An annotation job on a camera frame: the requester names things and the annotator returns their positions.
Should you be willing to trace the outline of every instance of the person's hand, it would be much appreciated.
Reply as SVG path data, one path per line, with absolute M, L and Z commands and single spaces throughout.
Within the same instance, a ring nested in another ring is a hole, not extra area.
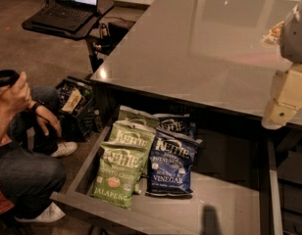
M 0 88 L 0 109 L 3 113 L 13 118 L 24 111 L 31 102 L 29 86 L 26 82 L 26 74 L 22 72 L 16 83 Z
M 62 136 L 62 127 L 56 116 L 44 106 L 36 108 L 36 120 L 45 136 L 49 135 L 47 124 L 51 125 L 59 137 Z

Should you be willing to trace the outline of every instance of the blue chip bag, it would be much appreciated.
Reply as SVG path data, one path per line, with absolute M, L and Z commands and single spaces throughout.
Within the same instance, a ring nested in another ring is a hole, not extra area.
M 195 130 L 190 121 L 190 114 L 172 115 L 172 114 L 155 114 L 154 117 L 160 121 L 159 127 L 176 133 L 182 133 L 194 139 Z
M 147 193 L 155 196 L 181 196 L 190 189 L 191 166 L 201 140 L 157 128 L 149 156 Z

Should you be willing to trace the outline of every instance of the green chip bag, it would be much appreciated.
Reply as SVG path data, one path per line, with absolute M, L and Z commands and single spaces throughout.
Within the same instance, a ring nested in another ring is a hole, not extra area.
M 155 133 L 155 128 L 139 123 L 133 123 L 128 120 L 118 120 L 113 123 L 109 141 L 114 141 L 120 144 L 137 145 L 145 148 L 142 175 L 147 176 L 148 158 Z
M 140 178 L 145 149 L 139 146 L 102 142 L 103 154 L 91 196 L 130 209 L 132 192 Z
M 120 107 L 118 120 L 128 120 L 130 122 L 147 125 L 152 128 L 156 128 L 160 123 L 157 117 L 127 106 Z

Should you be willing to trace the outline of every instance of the shoe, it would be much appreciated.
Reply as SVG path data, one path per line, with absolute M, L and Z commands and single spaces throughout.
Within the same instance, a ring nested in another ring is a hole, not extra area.
M 50 223 L 58 221 L 64 216 L 65 214 L 63 213 L 63 211 L 58 206 L 56 206 L 55 203 L 52 202 L 52 204 L 36 218 L 26 219 L 15 217 L 15 220 L 22 223 Z
M 51 154 L 51 157 L 59 158 L 71 155 L 76 151 L 77 144 L 75 142 L 66 142 L 58 144 L 56 152 Z

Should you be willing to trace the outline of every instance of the gray table surface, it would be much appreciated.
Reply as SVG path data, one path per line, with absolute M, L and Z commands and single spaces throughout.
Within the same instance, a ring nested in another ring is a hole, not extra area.
M 91 79 L 261 118 L 290 62 L 260 40 L 296 3 L 155 0 Z

